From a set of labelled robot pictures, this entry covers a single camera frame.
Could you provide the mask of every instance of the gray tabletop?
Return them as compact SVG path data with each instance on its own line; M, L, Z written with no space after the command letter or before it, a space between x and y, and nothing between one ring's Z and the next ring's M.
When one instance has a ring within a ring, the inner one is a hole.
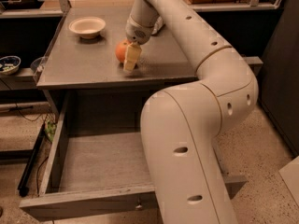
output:
M37 83L39 89L85 89L195 79L175 38L165 26L142 46L135 70L123 71L114 50L125 38L130 7L71 8ZM74 19L96 16L106 22L101 35L82 39L68 30Z

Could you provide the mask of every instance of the orange fruit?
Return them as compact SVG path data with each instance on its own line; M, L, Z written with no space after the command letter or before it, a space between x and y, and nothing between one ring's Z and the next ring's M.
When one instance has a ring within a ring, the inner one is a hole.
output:
M131 42L128 39L123 39L116 45L115 55L116 58L120 61L120 63L124 63L125 51L127 50L127 47L130 43Z

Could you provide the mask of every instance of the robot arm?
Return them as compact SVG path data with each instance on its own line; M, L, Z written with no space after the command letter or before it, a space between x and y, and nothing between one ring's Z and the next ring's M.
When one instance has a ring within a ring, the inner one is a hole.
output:
M159 16L199 78L158 91L142 111L142 142L164 223L237 223L212 142L252 111L256 78L182 0L135 0L128 39L148 42Z

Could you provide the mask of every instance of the white bowl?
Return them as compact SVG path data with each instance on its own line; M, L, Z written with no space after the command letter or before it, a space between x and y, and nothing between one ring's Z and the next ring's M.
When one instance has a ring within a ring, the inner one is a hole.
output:
M97 17L85 17L72 21L69 24L69 30L84 39L94 39L100 35L106 23L103 19Z
M21 58L18 56L5 56L0 59L0 74L11 75L19 70Z

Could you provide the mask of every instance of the speckled floor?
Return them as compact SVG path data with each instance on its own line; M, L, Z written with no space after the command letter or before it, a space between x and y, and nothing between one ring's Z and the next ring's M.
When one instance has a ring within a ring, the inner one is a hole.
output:
M0 113L0 150L32 148L39 128L46 117L47 105ZM292 154L281 140L263 110L257 105L253 113L240 125L218 138L221 154L229 175L244 175L248 182L232 199L240 224L299 224L299 208L285 186L278 170L292 160ZM36 197L36 172L50 151L50 142L44 141L36 165L28 181L29 193ZM25 163L0 164L0 223L38 223L19 209L19 185ZM55 221L56 224L161 224L159 210L120 213L100 217L83 217Z

